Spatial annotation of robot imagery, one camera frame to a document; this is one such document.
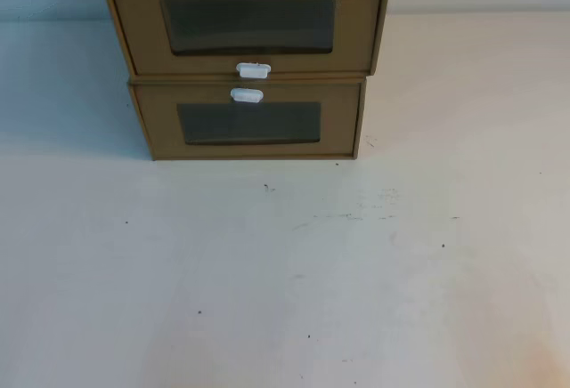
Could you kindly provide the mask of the brown shoebox drawer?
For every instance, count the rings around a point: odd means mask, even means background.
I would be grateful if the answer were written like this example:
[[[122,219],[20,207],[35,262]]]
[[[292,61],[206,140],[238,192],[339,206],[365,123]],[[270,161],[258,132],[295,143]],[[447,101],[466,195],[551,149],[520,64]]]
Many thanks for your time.
[[[134,81],[155,160],[353,159],[362,130],[363,78],[308,81]],[[236,102],[233,88],[261,90]]]
[[[376,70],[387,0],[107,0],[135,77],[366,77]]]

